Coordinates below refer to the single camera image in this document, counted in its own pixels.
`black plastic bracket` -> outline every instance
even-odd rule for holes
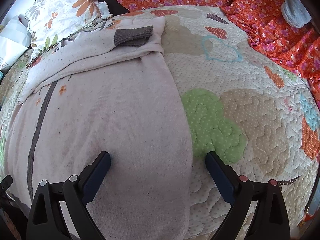
[[[101,152],[79,176],[65,182],[39,183],[31,205],[26,240],[71,240],[59,201],[65,201],[81,240],[105,240],[85,208],[91,202],[111,165],[108,152]]]
[[[238,176],[215,152],[205,159],[207,170],[225,202],[231,208],[211,240],[234,240],[244,222],[252,201],[258,201],[244,240],[289,240],[288,214],[276,180],[253,182]]]

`polka dot fabric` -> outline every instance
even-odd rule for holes
[[[152,8],[115,20],[153,18],[158,10],[167,10],[161,12],[166,18],[161,37],[164,60],[181,95],[193,139],[190,221],[184,238],[209,239],[230,207],[204,165],[203,156],[213,149],[225,156],[237,174],[252,181],[290,181],[301,175],[294,183],[281,185],[290,227],[296,228],[318,168],[316,158],[311,159],[301,148],[303,118],[307,115],[301,105],[314,113],[307,115],[306,128],[320,120],[308,87],[301,78],[251,48],[247,34],[217,7]],[[225,39],[213,30],[225,31]],[[233,143],[230,135],[244,136],[240,151],[234,150],[241,140]],[[315,146],[310,139],[306,145]],[[244,238],[253,214],[254,205],[238,239]]]

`heart shape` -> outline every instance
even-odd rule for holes
[[[211,32],[213,35],[216,35],[220,39],[226,39],[227,38],[227,32],[220,28],[212,28],[212,27],[205,27],[207,31]]]

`green fabric patch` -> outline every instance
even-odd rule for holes
[[[225,164],[243,156],[248,139],[241,129],[224,117],[223,103],[212,92],[192,89],[181,96],[190,127],[193,156],[205,158],[215,151]]]
[[[283,71],[283,73],[284,73],[288,78],[290,78],[291,82],[297,80],[297,75],[296,75],[296,74],[293,74],[291,71],[286,70],[286,69],[281,68],[281,67],[280,67],[280,69]]]

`gray stripe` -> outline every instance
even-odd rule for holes
[[[42,122],[43,122],[45,113],[47,111],[52,93],[54,91],[54,88],[56,87],[57,82],[58,81],[55,81],[51,84],[51,86],[50,86],[50,88],[49,88],[49,90],[43,100],[40,114],[39,114],[39,118],[38,118],[38,122],[37,122],[37,126],[36,126],[36,130],[35,130],[35,133],[32,138],[31,148],[30,148],[29,155],[28,155],[27,184],[28,184],[28,191],[29,191],[29,196],[30,196],[31,201],[33,201],[32,175],[33,175],[33,161],[35,158],[35,149],[36,149],[37,142],[39,140]]]

